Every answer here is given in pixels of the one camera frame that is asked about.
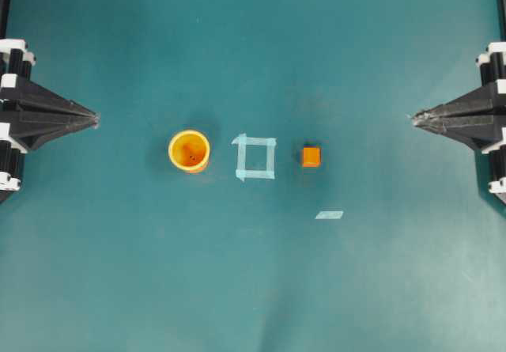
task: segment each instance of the teal surface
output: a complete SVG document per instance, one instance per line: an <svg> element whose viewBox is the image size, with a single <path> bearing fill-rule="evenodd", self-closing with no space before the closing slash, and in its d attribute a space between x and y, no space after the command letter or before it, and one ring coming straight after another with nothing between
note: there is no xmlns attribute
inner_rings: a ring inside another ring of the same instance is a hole
<svg viewBox="0 0 506 352"><path fill-rule="evenodd" d="M102 121L0 207L0 350L506 350L504 212L406 116L480 85L496 0L11 6L32 79ZM197 176L167 158L188 127ZM278 140L275 180L235 177L243 132Z"/></svg>

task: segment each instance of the tape strip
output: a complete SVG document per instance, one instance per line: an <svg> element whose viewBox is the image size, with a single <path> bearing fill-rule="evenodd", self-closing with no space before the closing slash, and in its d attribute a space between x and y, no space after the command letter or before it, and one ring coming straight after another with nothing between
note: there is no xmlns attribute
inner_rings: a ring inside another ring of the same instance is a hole
<svg viewBox="0 0 506 352"><path fill-rule="evenodd" d="M276 148L276 138L247 137L245 133L242 133L233 139L232 144L237 144L237 178L243 182L246 178L264 180L274 179L274 150ZM267 162L265 170L246 170L247 145L265 146L267 148Z"/></svg>
<svg viewBox="0 0 506 352"><path fill-rule="evenodd" d="M320 211L316 215L316 220L339 220L342 218L344 211Z"/></svg>

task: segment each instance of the light blue tape piece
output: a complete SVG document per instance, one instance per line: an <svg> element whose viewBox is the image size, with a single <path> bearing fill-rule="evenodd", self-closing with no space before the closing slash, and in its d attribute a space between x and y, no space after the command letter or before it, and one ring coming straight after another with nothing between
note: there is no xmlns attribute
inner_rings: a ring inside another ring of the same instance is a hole
<svg viewBox="0 0 506 352"><path fill-rule="evenodd" d="M316 220L339 220L342 218L344 211L320 211L316 215Z"/></svg>
<svg viewBox="0 0 506 352"><path fill-rule="evenodd" d="M276 138L247 137L245 133L239 134L232 140L237 145L236 177L244 182L246 178L274 179L274 149ZM266 170L246 170L246 145L265 146L267 148Z"/></svg>

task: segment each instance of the orange cylinder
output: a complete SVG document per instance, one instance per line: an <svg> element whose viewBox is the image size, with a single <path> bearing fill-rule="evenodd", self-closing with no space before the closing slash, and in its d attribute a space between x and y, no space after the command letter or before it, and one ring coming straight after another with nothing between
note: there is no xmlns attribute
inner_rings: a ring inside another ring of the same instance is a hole
<svg viewBox="0 0 506 352"><path fill-rule="evenodd" d="M168 144L168 156L177 168L195 174L206 169L211 147L206 136L187 130L176 134Z"/></svg>

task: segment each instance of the orange cube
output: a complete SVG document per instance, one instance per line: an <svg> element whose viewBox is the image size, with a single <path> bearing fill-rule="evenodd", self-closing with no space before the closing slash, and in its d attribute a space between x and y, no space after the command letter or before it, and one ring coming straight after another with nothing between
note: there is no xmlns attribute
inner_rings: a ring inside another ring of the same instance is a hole
<svg viewBox="0 0 506 352"><path fill-rule="evenodd" d="M321 165L320 152L318 147L302 149L302 167L318 168Z"/></svg>

